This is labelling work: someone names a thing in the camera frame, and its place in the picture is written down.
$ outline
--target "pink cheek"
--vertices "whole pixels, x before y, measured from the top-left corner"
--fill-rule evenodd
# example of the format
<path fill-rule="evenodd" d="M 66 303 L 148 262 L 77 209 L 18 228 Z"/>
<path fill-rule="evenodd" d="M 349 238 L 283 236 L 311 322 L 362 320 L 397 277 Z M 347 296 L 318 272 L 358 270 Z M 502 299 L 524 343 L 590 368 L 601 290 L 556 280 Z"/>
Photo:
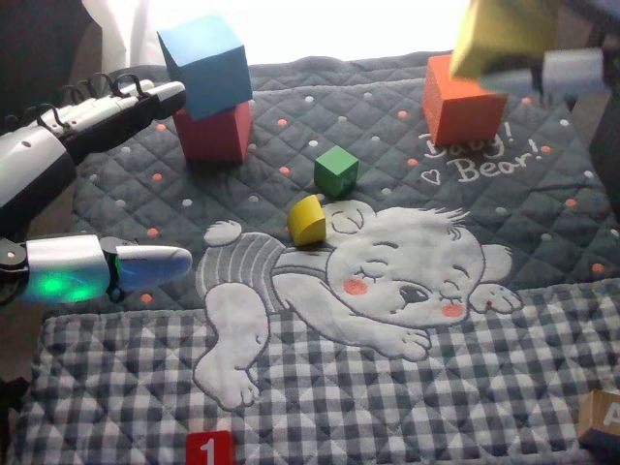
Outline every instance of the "pink cheek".
<path fill-rule="evenodd" d="M 442 308 L 442 313 L 448 318 L 458 318 L 465 313 L 465 307 L 462 303 L 449 303 L 444 305 L 444 308 Z"/>
<path fill-rule="evenodd" d="M 361 279 L 350 279 L 343 285 L 345 293 L 350 295 L 364 295 L 368 292 L 368 285 Z"/>

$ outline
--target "quilted mat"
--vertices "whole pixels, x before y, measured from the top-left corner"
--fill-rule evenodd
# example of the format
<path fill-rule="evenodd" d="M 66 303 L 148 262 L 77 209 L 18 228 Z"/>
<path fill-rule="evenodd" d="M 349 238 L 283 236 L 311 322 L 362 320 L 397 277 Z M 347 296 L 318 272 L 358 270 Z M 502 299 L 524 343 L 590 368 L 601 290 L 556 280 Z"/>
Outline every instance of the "quilted mat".
<path fill-rule="evenodd" d="M 615 463 L 575 437 L 620 383 L 620 232 L 570 113 L 510 99 L 495 140 L 435 147 L 428 56 L 253 68 L 240 167 L 189 170 L 171 119 L 91 155 L 74 231 L 195 266 L 48 314 L 15 463 L 184 463 L 216 429 L 240 463 Z M 333 145 L 360 160 L 340 201 L 312 180 Z M 311 193 L 327 240 L 297 250 Z"/>

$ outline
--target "wooden letter block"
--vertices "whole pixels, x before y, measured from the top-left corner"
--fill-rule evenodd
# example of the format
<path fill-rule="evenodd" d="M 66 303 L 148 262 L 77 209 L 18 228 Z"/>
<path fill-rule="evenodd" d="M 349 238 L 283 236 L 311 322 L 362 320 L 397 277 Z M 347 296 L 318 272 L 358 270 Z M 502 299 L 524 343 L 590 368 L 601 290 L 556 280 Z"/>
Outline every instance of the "wooden letter block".
<path fill-rule="evenodd" d="M 454 77 L 478 80 L 506 56 L 540 56 L 555 46 L 559 2 L 472 0 L 450 65 Z"/>
<path fill-rule="evenodd" d="M 326 216 L 317 196 L 299 201 L 289 213 L 288 224 L 289 233 L 297 247 L 326 240 Z"/>
<path fill-rule="evenodd" d="M 581 402 L 577 439 L 584 446 L 620 452 L 620 395 L 593 390 Z"/>
<path fill-rule="evenodd" d="M 185 443 L 185 464 L 233 465 L 233 435 L 229 431 L 188 434 Z"/>
<path fill-rule="evenodd" d="M 193 121 L 187 110 L 172 117 L 188 162 L 243 163 L 252 129 L 249 102 Z"/>
<path fill-rule="evenodd" d="M 422 106 L 435 145 L 494 140 L 502 122 L 506 94 L 476 82 L 450 77 L 450 55 L 428 59 Z"/>
<path fill-rule="evenodd" d="M 335 146 L 314 162 L 314 183 L 332 197 L 340 197 L 356 185 L 359 160 Z"/>
<path fill-rule="evenodd" d="M 158 36 L 170 79 L 185 84 L 192 119 L 252 98 L 245 47 L 219 16 L 203 16 L 159 31 Z"/>

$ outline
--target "blue cube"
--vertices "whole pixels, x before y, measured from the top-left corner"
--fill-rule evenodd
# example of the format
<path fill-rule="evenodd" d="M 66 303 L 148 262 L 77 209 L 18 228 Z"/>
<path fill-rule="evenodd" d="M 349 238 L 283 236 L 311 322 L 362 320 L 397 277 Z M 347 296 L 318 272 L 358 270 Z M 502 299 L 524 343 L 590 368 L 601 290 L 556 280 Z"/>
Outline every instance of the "blue cube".
<path fill-rule="evenodd" d="M 157 34 L 170 79 L 185 84 L 193 120 L 252 99 L 245 47 L 221 17 L 203 16 Z"/>

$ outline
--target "bear nose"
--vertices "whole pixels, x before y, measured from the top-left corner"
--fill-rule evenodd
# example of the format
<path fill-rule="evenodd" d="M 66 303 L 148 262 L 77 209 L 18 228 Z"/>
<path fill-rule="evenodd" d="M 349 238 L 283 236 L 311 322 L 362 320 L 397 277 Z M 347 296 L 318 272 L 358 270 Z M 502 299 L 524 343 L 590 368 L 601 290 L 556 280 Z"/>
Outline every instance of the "bear nose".
<path fill-rule="evenodd" d="M 414 286 L 403 286 L 400 288 L 400 296 L 405 303 L 419 303 L 428 300 L 428 293 Z"/>

